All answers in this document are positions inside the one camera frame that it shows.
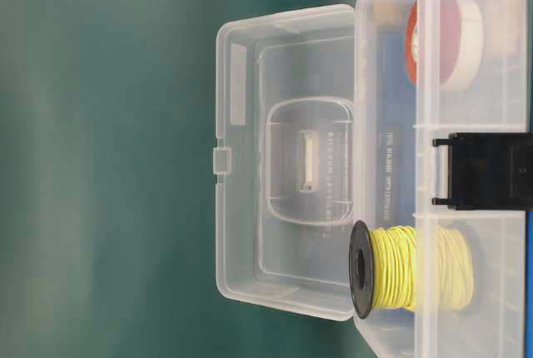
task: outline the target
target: black spool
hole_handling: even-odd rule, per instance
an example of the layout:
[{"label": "black spool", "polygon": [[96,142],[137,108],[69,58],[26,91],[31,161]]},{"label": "black spool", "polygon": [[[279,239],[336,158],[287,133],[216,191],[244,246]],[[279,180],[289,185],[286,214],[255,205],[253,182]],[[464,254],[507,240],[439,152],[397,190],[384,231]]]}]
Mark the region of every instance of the black spool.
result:
[{"label": "black spool", "polygon": [[351,300],[357,316],[366,319],[374,304],[374,252],[368,226],[357,221],[351,229],[348,271]]}]

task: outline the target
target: transparent plastic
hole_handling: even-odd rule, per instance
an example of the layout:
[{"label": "transparent plastic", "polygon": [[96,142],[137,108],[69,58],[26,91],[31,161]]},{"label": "transparent plastic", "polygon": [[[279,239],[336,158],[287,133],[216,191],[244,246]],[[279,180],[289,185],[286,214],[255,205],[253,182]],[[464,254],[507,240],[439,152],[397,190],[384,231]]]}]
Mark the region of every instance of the transparent plastic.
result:
[{"label": "transparent plastic", "polygon": [[[447,10],[445,1],[466,7],[460,10],[464,22],[459,33],[450,26],[457,13]],[[414,50],[405,40],[415,2],[416,87],[405,64],[406,52]],[[364,321],[356,318],[357,328],[380,357],[523,354],[525,214],[433,206],[432,197],[446,196],[447,150],[431,142],[453,132],[526,130],[526,2],[357,2],[354,217],[372,228],[410,225],[417,231],[415,313],[378,311]],[[457,37],[472,35],[472,29],[477,34],[470,40]],[[446,67],[446,44],[454,38],[460,41],[458,58]],[[452,70],[463,71],[455,79],[459,87],[448,87],[443,80],[443,72]],[[408,108],[398,109],[398,93]],[[412,115],[414,126],[404,117],[394,127],[396,119],[390,117],[399,112]],[[471,250],[475,293],[462,311],[447,310],[435,298],[441,279],[440,228],[459,230]]]},{"label": "transparent plastic", "polygon": [[[431,199],[447,191],[447,150],[433,139],[526,131],[526,3],[358,0],[355,14],[332,6],[225,25],[213,153],[221,293],[346,320],[353,221],[413,226],[415,312],[356,318],[371,348],[522,356],[525,213]],[[475,290],[460,311],[436,298],[440,229],[458,230],[471,254]]]},{"label": "transparent plastic", "polygon": [[217,284],[347,320],[353,8],[232,22],[217,37]]}]

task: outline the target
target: yellow object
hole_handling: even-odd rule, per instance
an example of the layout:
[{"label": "yellow object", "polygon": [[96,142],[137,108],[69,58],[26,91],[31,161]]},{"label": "yellow object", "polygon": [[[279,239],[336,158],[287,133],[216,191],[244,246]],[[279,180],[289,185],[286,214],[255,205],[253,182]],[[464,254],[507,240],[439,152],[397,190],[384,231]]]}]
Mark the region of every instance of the yellow object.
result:
[{"label": "yellow object", "polygon": [[378,27],[398,29],[403,26],[403,4],[391,0],[375,0],[373,5],[374,23]]},{"label": "yellow object", "polygon": [[[416,308],[416,233],[396,226],[370,232],[375,284],[372,309]],[[439,228],[439,307],[461,310],[474,294],[472,256],[463,235]]]}]

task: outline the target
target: yellow wire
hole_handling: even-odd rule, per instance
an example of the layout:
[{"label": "yellow wire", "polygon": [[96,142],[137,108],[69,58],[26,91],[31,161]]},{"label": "yellow wire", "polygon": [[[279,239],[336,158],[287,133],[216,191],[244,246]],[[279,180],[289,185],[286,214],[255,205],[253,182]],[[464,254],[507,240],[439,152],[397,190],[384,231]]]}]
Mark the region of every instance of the yellow wire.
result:
[{"label": "yellow wire", "polygon": [[[370,232],[375,284],[372,309],[416,308],[416,233],[410,226]],[[461,310],[474,294],[472,256],[463,235],[439,228],[440,307]]]}]

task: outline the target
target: spool center hole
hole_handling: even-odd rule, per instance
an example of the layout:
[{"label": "spool center hole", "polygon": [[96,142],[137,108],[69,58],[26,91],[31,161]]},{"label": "spool center hole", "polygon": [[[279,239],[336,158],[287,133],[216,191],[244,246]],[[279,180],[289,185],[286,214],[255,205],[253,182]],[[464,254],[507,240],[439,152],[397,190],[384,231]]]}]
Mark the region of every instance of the spool center hole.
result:
[{"label": "spool center hole", "polygon": [[365,285],[365,257],[362,250],[356,253],[356,280],[357,287],[362,289]]}]

